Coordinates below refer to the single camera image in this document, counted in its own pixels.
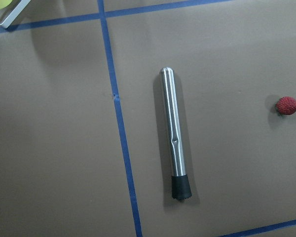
red berry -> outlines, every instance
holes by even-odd
[[[275,107],[282,115],[292,115],[296,112],[296,99],[285,96],[276,103]]]

white object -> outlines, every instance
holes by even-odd
[[[21,11],[29,4],[31,0],[21,0],[11,13],[0,23],[3,28],[8,28],[9,25],[15,20],[15,18],[21,13]]]

metal muddler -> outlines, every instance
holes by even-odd
[[[172,197],[181,200],[191,197],[192,193],[185,170],[174,75],[171,68],[161,69],[160,74],[172,156]]]

silver metal rod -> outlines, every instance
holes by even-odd
[[[162,75],[165,110],[168,120],[169,140],[172,155],[172,176],[184,176],[186,175],[185,161],[173,70],[171,68],[163,68],[161,69],[160,74]]]

blue tape line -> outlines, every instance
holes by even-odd
[[[286,228],[286,227],[291,227],[291,226],[296,226],[296,220],[282,222],[282,223],[278,223],[278,224],[274,224],[274,225],[270,225],[270,226],[264,226],[264,227],[260,227],[260,228],[256,228],[256,229],[247,230],[247,231],[241,231],[241,232],[237,232],[237,233],[233,233],[233,234],[229,234],[229,235],[224,235],[224,236],[220,236],[220,237],[252,236],[252,235],[257,235],[257,234],[261,234],[261,233],[265,233],[265,232],[269,232],[269,231],[274,231],[274,230],[278,230],[278,229],[282,229],[282,228]]]
[[[46,21],[36,21],[36,22],[24,23],[20,25],[12,25],[12,26],[9,26],[7,29],[0,27],[0,33],[28,30],[28,29],[34,29],[34,28],[40,28],[40,27],[46,27],[46,26],[63,25],[68,23],[81,22],[81,21],[90,21],[90,20],[96,20],[99,18],[100,18],[99,13],[93,13],[93,14],[86,14],[86,15],[80,15],[80,16],[71,16],[71,17],[65,17],[65,18],[46,20]]]
[[[132,166],[131,166],[130,157],[129,157],[122,108],[121,108],[119,94],[118,94],[116,73],[115,73],[113,55],[112,55],[112,50],[111,50],[111,41],[110,41],[110,36],[109,36],[108,24],[107,24],[105,12],[104,12],[103,0],[98,0],[98,8],[99,8],[99,12],[100,12],[100,20],[101,20],[101,26],[102,26],[104,47],[105,47],[105,52],[106,52],[106,56],[107,56],[107,64],[108,64],[108,68],[109,68],[109,75],[110,75],[110,81],[111,81],[111,88],[112,88],[112,92],[113,92],[113,99],[114,99],[114,106],[115,106],[115,112],[116,112],[116,118],[117,118],[119,137],[120,137],[120,142],[121,142],[121,146],[122,146],[124,164],[125,164],[125,169],[126,169],[126,178],[127,178],[130,202],[131,202],[131,206],[132,206],[135,231],[136,231],[137,237],[142,237],[143,236],[142,226],[140,223],[137,198],[136,198],[136,192],[135,192],[135,184],[134,184]]]
[[[133,14],[139,14],[144,12],[161,11],[161,10],[203,5],[203,4],[222,2],[222,1],[230,1],[230,0],[187,0],[187,1],[152,5],[152,6],[142,6],[142,7],[130,8],[130,9],[108,11],[106,12],[106,17],[133,15]]]

